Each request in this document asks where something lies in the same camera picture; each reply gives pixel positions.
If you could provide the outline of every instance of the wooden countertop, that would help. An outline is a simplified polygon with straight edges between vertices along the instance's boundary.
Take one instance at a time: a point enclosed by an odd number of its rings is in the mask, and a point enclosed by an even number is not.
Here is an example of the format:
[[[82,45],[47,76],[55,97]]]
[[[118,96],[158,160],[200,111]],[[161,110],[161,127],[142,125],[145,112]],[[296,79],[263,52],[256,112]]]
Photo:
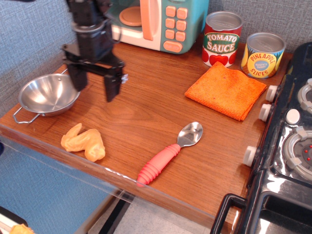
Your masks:
[[[243,157],[247,146],[257,147],[260,142],[265,123],[258,114],[268,102],[265,92],[241,122],[186,98],[186,90],[209,68],[202,62],[201,51],[201,37],[183,55],[117,44],[113,52],[125,62],[129,80],[112,102],[106,102],[102,77],[89,74],[88,86],[69,111],[17,124],[12,117],[20,107],[17,104],[0,119],[0,134],[210,227],[225,194],[246,197],[250,168],[242,164]],[[231,69],[240,70],[243,51],[240,44]],[[279,85],[291,57],[284,54],[277,75],[259,81]],[[20,120],[33,116],[26,110],[18,114]],[[193,121],[204,129],[199,143],[182,148],[149,186],[136,186],[134,180],[145,163],[176,143],[180,130]],[[83,131],[100,131],[104,159],[92,163],[83,152],[72,154],[61,147],[62,136],[79,122]]]

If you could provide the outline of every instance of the pineapple slices can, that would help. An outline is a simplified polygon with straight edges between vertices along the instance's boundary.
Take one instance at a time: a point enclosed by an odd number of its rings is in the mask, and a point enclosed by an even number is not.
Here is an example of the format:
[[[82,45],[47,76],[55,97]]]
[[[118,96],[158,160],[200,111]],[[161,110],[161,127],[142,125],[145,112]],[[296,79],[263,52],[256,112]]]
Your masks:
[[[285,48],[286,42],[278,35],[251,34],[247,38],[241,69],[250,77],[272,77],[279,67]]]

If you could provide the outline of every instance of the pink spoon handle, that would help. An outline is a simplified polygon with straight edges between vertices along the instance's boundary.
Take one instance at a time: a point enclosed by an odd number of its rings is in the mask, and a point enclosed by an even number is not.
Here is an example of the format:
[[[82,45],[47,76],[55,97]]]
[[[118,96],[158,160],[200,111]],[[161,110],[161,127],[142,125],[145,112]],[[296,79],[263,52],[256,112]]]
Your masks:
[[[167,146],[165,149],[155,155],[145,164],[138,174],[137,181],[142,184],[148,184],[158,176],[162,169],[171,161],[171,159],[180,152],[181,147],[178,144]]]

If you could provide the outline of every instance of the toy microwave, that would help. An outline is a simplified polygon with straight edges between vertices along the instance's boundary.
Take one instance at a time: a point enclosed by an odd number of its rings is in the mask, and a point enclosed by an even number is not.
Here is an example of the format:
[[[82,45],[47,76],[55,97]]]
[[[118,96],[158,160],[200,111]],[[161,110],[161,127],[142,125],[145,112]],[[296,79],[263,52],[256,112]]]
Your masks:
[[[183,54],[205,26],[209,0],[111,0],[113,39]]]

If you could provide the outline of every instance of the gray fabric wall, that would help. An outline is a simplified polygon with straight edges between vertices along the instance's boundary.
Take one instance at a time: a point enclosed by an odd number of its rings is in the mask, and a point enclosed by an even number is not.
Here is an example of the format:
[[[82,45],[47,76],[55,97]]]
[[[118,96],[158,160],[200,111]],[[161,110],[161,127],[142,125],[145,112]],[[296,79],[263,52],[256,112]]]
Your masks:
[[[210,0],[208,14],[231,11],[243,20],[240,42],[257,32],[275,33],[286,41],[286,52],[312,41],[311,0]]]
[[[71,21],[65,0],[0,0],[0,117],[22,86],[62,65],[61,46],[75,39]]]

